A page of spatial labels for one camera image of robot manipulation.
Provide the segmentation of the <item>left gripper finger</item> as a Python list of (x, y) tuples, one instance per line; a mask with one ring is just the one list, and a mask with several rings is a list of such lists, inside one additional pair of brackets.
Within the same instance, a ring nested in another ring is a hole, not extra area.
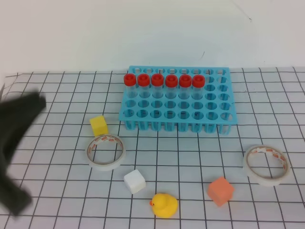
[(0, 104), (0, 165), (7, 167), (36, 117), (46, 108), (46, 99), (32, 92)]
[(17, 186), (6, 174), (6, 167), (0, 166), (0, 202), (14, 216), (18, 216), (31, 203), (31, 196)]

